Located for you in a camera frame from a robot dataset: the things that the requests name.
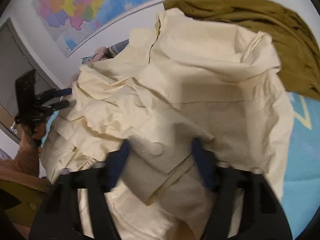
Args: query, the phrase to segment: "wrinkled fabric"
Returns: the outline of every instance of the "wrinkled fabric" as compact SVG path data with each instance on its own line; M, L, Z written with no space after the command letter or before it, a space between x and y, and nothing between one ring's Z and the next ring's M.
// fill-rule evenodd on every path
M291 92L320 101L320 52L300 16L268 0L168 0L165 9L179 8L197 20L234 23L273 38L282 69L278 72Z
M179 239L183 222L199 239L215 196L202 186L193 138L237 169L261 168L282 196L293 112L280 65L267 33L160 12L155 29L132 30L117 57L80 67L66 97L72 107L60 111L44 144L47 176L87 169L128 138L123 182L106 194L121 234ZM92 236L85 191L79 200ZM240 217L241 192L230 235Z

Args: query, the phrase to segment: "blue cloth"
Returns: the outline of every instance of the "blue cloth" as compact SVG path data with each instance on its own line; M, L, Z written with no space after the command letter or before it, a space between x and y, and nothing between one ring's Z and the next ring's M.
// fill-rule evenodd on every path
M295 239L320 206L320 102L295 93L289 97L295 118L282 206Z
M46 134L45 134L45 136L43 136L42 139L41 139L41 147L43 147L44 142L45 142L45 140L46 140L47 137L48 137L48 133L49 133L49 131L50 131L51 124L52 124L53 120L56 119L56 117L58 116L58 113L59 113L59 111L55 111L55 112L51 115L50 119L48 120L48 122L47 122L47 124L46 124L46 126L45 126Z

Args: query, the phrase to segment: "door frame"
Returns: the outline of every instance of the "door frame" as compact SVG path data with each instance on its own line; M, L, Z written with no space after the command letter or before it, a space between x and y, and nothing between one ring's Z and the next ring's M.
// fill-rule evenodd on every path
M22 40L18 36L13 23L10 18L8 18L3 25L0 26L0 31L2 31L3 28L8 27L9 32L11 33L11 36L14 40L14 42L17 44L19 50L24 55L25 59L30 63L30 65L36 70L36 72L39 74L39 76L52 88L59 89L59 87L50 79L50 77L44 72L44 70L37 64L37 62L34 60L34 58L31 56L27 48L24 46ZM12 133L1 121L0 121L0 129L9 136L12 140L14 140L17 144L20 143L20 139Z

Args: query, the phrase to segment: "colorful political map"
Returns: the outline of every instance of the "colorful political map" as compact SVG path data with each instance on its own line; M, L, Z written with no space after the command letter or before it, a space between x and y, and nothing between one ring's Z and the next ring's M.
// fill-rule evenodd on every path
M150 0L34 0L45 28L65 56L113 19Z

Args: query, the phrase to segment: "olive green garment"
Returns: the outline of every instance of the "olive green garment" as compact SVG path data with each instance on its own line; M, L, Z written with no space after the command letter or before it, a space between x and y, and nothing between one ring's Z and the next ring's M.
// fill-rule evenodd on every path
M0 189L20 201L20 204L4 210L11 222L21 226L31 227L45 193L4 180L0 180Z
M197 20L234 23L270 33L282 62L278 73L286 90L320 101L320 52L316 39L299 15L268 0L168 0Z

